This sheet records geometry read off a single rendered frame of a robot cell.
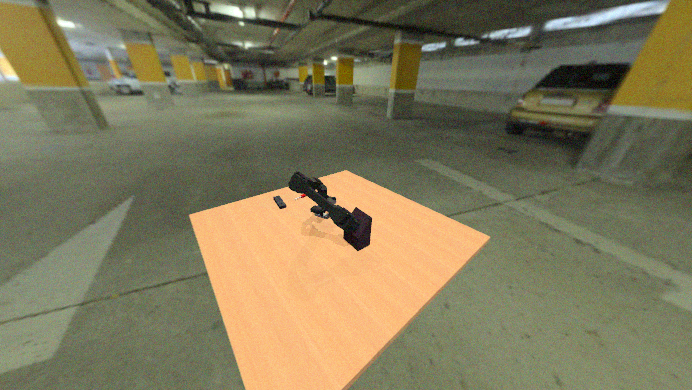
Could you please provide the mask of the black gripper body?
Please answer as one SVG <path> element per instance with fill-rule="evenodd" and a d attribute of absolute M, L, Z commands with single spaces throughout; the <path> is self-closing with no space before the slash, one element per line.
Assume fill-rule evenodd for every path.
<path fill-rule="evenodd" d="M 323 196 L 325 199 L 327 199 L 328 195 Z M 310 211 L 316 214 L 320 214 L 322 212 L 323 208 L 319 205 L 314 205 L 312 208 L 310 208 Z"/>

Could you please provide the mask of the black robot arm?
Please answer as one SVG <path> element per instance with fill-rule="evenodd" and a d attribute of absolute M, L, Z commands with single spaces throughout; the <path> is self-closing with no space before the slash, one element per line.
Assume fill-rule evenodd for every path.
<path fill-rule="evenodd" d="M 339 205 L 336 204 L 336 197 L 325 199 L 323 196 L 327 195 L 327 187 L 318 178 L 305 177 L 302 173 L 295 172 L 288 183 L 289 189 L 297 193 L 305 194 L 324 210 L 326 210 L 332 221 L 342 230 L 346 228 L 356 231 L 358 230 L 361 220 L 358 220 L 354 215 Z M 315 191 L 317 190 L 317 192 Z"/>

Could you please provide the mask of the dark grey flat bar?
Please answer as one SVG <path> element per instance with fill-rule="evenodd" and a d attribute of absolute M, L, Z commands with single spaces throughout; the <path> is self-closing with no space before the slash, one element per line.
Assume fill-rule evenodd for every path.
<path fill-rule="evenodd" d="M 273 199 L 280 209 L 287 208 L 285 202 L 282 200 L 280 196 L 275 196 L 273 197 Z"/>

